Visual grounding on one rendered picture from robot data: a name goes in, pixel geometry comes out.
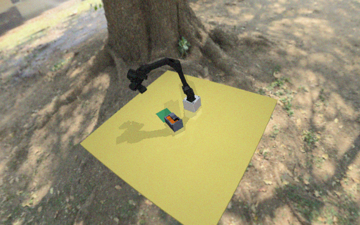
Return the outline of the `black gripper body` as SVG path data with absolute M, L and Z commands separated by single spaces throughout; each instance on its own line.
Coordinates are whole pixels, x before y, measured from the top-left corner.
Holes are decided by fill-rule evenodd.
M 131 81 L 134 80 L 136 83 L 138 83 L 138 88 L 139 88 L 139 91 L 141 93 L 144 93 L 147 90 L 146 86 L 142 85 L 142 82 L 139 83 L 136 79 L 132 79 L 132 78 L 129 78 L 129 77 L 128 77 L 128 79 L 131 80 Z

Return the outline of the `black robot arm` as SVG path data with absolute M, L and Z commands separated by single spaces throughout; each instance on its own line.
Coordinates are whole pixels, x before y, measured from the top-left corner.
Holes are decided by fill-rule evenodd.
M 163 58 L 159 61 L 153 62 L 151 64 L 144 64 L 141 65 L 139 68 L 137 68 L 137 70 L 132 70 L 130 69 L 127 73 L 127 77 L 135 79 L 141 83 L 143 82 L 143 80 L 147 80 L 148 76 L 147 74 L 150 73 L 152 70 L 161 67 L 163 65 L 169 65 L 170 67 L 174 68 L 176 70 L 176 72 L 179 74 L 179 77 L 182 81 L 182 89 L 184 91 L 184 94 L 187 95 L 187 101 L 189 102 L 193 102 L 194 100 L 196 100 L 195 98 L 195 94 L 193 92 L 193 89 L 187 84 L 187 81 L 184 77 L 184 74 L 182 72 L 182 67 L 181 67 L 181 63 L 179 60 L 177 59 L 173 59 L 173 58 Z M 137 90 L 138 88 L 138 83 L 136 83 L 134 80 L 129 84 L 129 88 L 133 91 Z

